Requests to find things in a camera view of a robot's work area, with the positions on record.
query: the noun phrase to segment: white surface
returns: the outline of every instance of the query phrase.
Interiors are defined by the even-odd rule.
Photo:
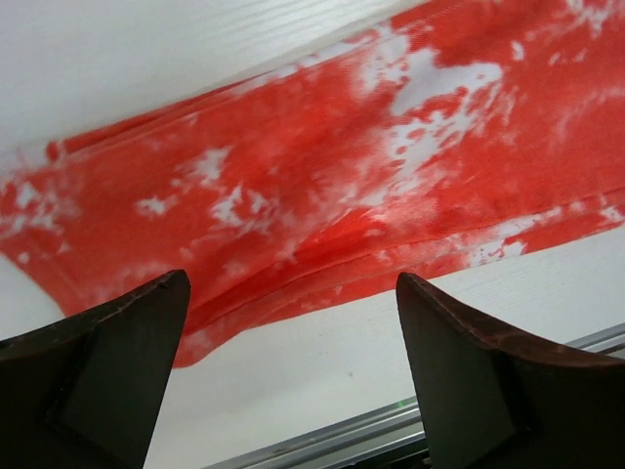
[[[2,2],[0,152],[252,75],[414,3]],[[437,284],[565,342],[625,320],[623,247],[618,230]],[[6,260],[0,302],[3,337],[60,316]],[[174,371],[146,467],[197,469],[412,394],[393,294],[378,295],[249,331]]]

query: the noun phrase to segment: red and white cloth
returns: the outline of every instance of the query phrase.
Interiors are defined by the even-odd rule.
[[[185,269],[189,365],[400,271],[623,225],[623,58],[623,0],[434,0],[274,72],[4,155],[0,249],[67,315]]]

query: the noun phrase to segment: black object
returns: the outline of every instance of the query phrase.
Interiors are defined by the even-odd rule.
[[[0,342],[0,466],[144,465],[187,316],[175,271]]]
[[[529,334],[414,275],[396,295],[433,467],[625,468],[625,361]]]

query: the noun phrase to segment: towel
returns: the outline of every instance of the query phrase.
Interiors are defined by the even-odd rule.
[[[433,0],[0,159],[0,250],[70,316],[172,269],[176,366],[250,327],[625,222],[625,1]]]

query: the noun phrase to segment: red cloth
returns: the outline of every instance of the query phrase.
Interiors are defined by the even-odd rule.
[[[0,248],[68,315],[186,269],[189,365],[399,271],[622,225],[623,57],[623,1],[435,0],[275,72],[6,155]]]

